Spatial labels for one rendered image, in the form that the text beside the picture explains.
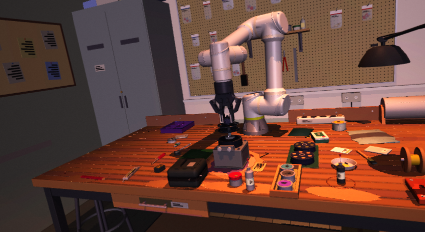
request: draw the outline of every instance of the black lamp shade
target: black lamp shade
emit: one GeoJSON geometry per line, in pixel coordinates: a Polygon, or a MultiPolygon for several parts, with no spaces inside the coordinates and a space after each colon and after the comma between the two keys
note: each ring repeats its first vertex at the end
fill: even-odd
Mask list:
{"type": "Polygon", "coordinates": [[[358,67],[383,67],[409,63],[403,50],[396,45],[376,46],[370,48],[360,60],[358,67]]]}

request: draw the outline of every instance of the cabinet door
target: cabinet door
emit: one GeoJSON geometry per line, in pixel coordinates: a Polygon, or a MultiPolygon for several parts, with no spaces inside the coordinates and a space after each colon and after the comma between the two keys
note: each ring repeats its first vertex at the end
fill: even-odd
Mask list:
{"type": "Polygon", "coordinates": [[[161,115],[142,0],[119,1],[106,10],[106,19],[119,83],[127,99],[128,127],[134,132],[146,126],[146,116],[161,115]]]}
{"type": "Polygon", "coordinates": [[[105,145],[130,133],[105,12],[91,8],[74,12],[72,17],[100,139],[105,145]]]}

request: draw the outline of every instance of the cabinet handle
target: cabinet handle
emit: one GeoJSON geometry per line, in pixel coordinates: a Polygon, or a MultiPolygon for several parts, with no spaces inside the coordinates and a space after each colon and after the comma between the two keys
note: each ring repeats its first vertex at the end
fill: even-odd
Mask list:
{"type": "Polygon", "coordinates": [[[163,208],[163,209],[166,209],[167,208],[167,204],[166,203],[164,205],[146,204],[146,201],[144,201],[143,203],[139,203],[139,206],[146,206],[146,207],[153,207],[153,208],[163,208]]]}
{"type": "Polygon", "coordinates": [[[128,103],[127,103],[127,96],[124,96],[124,100],[125,100],[125,107],[129,107],[128,103]]]}
{"type": "Polygon", "coordinates": [[[119,96],[119,103],[121,104],[121,108],[124,108],[124,106],[123,106],[123,100],[121,99],[121,96],[119,96]]]}

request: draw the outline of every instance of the red-capped jar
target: red-capped jar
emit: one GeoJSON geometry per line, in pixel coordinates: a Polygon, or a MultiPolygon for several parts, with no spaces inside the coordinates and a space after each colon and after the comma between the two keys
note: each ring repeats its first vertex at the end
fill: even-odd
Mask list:
{"type": "Polygon", "coordinates": [[[242,174],[240,172],[232,172],[228,175],[230,186],[238,187],[242,185],[242,174]]]}

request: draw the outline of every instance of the purple organizer box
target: purple organizer box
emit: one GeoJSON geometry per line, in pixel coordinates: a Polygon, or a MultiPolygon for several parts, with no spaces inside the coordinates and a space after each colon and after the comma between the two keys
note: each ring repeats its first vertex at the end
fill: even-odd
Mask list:
{"type": "Polygon", "coordinates": [[[194,125],[194,121],[175,121],[161,128],[161,133],[183,133],[194,125]]]}

